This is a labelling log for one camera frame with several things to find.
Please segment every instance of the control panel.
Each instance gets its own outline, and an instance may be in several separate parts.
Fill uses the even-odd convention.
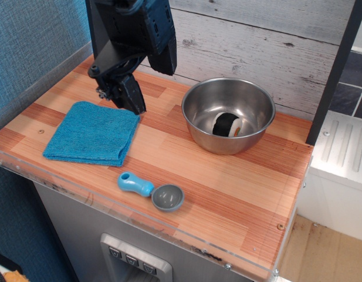
[[[127,281],[130,273],[136,270],[160,282],[173,281],[172,266],[165,260],[106,233],[102,234],[100,244],[111,282]]]

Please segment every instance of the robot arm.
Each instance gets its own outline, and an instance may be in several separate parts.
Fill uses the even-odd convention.
[[[146,104],[133,72],[148,56],[151,67],[173,75],[177,67],[175,29],[168,0],[94,0],[109,36],[88,70],[101,98],[136,115]]]

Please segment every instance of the metal bowl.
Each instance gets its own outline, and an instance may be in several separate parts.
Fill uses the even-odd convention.
[[[193,86],[184,96],[182,112],[195,142],[207,151],[233,155],[248,150],[275,118],[275,104],[257,85],[237,78],[213,78]],[[238,116],[243,126],[237,137],[212,134],[218,113]]]

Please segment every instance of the wood grain surface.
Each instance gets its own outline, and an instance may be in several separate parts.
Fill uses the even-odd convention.
[[[311,123],[277,113],[256,146],[234,156],[214,155],[200,148],[187,131],[181,101],[189,86],[136,72],[147,112],[122,167],[45,159],[42,152],[75,102],[115,108],[98,97],[95,81],[87,76],[92,60],[0,131],[0,161],[60,192],[69,191],[70,197],[93,202],[103,212],[192,246],[191,251],[203,250],[206,259],[231,263],[248,277],[266,280],[262,267],[276,267],[286,231],[278,224],[289,224],[310,160],[312,147],[305,140]],[[117,178],[123,171],[155,187],[179,185],[184,204],[163,213],[151,200],[122,192]]]

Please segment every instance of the black metal frame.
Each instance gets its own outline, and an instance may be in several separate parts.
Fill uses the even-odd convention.
[[[326,87],[319,102],[319,106],[317,107],[316,114],[306,140],[306,143],[309,145],[315,145],[317,137],[319,136],[320,129],[322,128],[323,122],[328,113],[333,94],[336,91],[337,84],[339,83],[341,74],[351,51],[351,47],[353,47],[361,21],[362,0],[356,0],[353,9],[351,10],[350,18],[341,40],[339,50],[337,51],[332,70],[328,77]]]
[[[93,56],[97,58],[97,55],[104,48],[106,42],[109,40],[109,36],[104,27],[104,23],[101,20],[99,12],[93,0],[86,0],[87,15],[89,29],[91,33],[91,42],[93,49]]]

